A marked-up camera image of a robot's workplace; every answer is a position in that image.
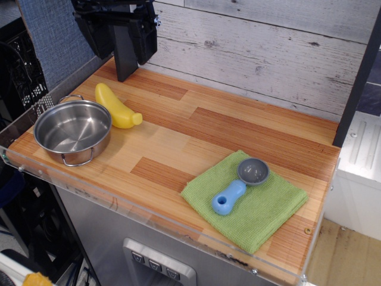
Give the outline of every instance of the wooden countertop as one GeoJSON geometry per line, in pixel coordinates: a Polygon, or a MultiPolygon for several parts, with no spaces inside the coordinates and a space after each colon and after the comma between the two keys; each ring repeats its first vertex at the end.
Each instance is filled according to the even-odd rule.
{"type": "MultiPolygon", "coordinates": [[[[116,78],[111,59],[73,93],[94,101],[95,85],[104,82],[128,107],[143,114],[143,123],[132,129],[113,127],[110,144],[92,162],[65,167],[52,161],[35,143],[32,128],[10,149],[69,174],[74,183],[68,184],[85,181],[228,244],[231,242],[203,220],[180,192],[187,182],[229,154],[244,150],[265,160],[272,171],[309,196],[255,253],[302,275],[340,151],[332,146],[337,123],[144,69],[124,83],[116,78]],[[305,228],[313,233],[306,234],[305,228]]],[[[249,268],[257,267],[258,261],[251,256],[228,247],[220,249],[222,244],[213,245],[201,234],[189,236],[221,253],[233,253],[234,259],[249,268]]],[[[288,280],[278,273],[271,276],[288,280]]]]}

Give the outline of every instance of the wooden floor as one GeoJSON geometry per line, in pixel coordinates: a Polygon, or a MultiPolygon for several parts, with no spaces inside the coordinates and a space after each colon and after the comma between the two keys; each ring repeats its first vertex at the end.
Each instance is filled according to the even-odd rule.
{"type": "Polygon", "coordinates": [[[325,219],[307,278],[318,286],[379,286],[381,241],[325,219]]]}

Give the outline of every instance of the screw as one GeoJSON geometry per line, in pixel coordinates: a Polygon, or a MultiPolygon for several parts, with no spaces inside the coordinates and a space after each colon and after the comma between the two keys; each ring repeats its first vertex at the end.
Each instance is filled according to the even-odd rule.
{"type": "Polygon", "coordinates": [[[9,162],[9,158],[5,154],[1,154],[1,157],[4,159],[4,162],[9,162]]]}
{"type": "Polygon", "coordinates": [[[311,228],[305,228],[304,232],[305,232],[305,234],[312,234],[312,229],[311,228]]]}

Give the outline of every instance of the pot handle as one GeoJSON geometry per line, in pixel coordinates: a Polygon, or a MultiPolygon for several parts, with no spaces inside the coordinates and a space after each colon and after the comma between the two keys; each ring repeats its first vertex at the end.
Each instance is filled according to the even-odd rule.
{"type": "Polygon", "coordinates": [[[93,160],[93,152],[94,152],[94,148],[91,148],[91,155],[90,155],[90,159],[86,162],[83,162],[83,163],[79,163],[79,164],[68,164],[66,163],[66,160],[65,160],[65,155],[62,154],[61,157],[62,157],[62,160],[64,162],[64,164],[68,167],[79,167],[79,166],[83,166],[84,164],[87,164],[87,163],[90,163],[91,160],[93,160]]]}
{"type": "Polygon", "coordinates": [[[65,98],[69,98],[69,97],[80,97],[81,100],[84,100],[83,99],[83,96],[79,95],[79,94],[70,94],[70,95],[66,95],[65,97],[62,97],[59,101],[58,101],[58,104],[61,103],[62,100],[64,100],[65,98]]]}

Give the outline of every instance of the spoon handle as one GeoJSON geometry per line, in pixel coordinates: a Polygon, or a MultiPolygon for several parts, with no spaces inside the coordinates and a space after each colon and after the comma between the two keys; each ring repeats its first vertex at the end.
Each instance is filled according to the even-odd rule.
{"type": "Polygon", "coordinates": [[[235,202],[246,192],[246,184],[241,180],[234,180],[230,185],[219,192],[212,199],[212,208],[219,215],[228,215],[235,202]]]}

